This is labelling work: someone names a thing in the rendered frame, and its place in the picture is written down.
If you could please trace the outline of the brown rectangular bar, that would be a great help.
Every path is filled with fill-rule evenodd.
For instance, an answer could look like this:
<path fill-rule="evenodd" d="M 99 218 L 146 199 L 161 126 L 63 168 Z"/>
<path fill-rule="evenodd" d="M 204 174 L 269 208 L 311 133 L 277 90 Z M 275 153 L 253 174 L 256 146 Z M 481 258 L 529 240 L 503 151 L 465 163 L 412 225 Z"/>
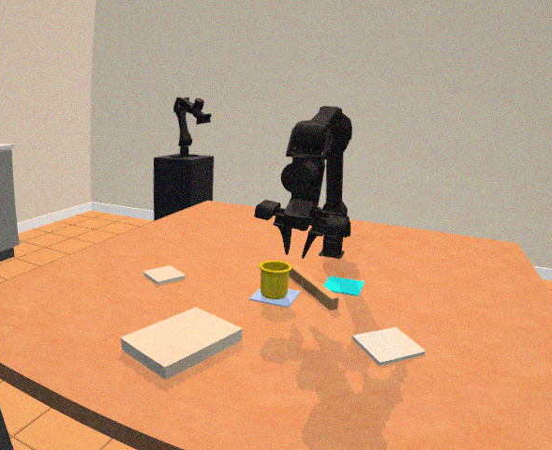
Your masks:
<path fill-rule="evenodd" d="M 336 310 L 338 296 L 321 285 L 315 278 L 307 274 L 296 264 L 291 266 L 289 277 L 302 286 L 312 297 L 320 301 L 329 310 Z"/>

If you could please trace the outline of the cream flat rectangular block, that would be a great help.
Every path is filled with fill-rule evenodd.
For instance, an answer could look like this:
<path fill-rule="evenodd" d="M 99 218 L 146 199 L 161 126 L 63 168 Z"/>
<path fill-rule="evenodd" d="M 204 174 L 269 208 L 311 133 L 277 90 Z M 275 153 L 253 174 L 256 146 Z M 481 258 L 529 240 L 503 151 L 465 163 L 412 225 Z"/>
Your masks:
<path fill-rule="evenodd" d="M 194 307 L 121 337 L 121 345 L 168 380 L 241 341 L 242 333 L 243 328 Z"/>

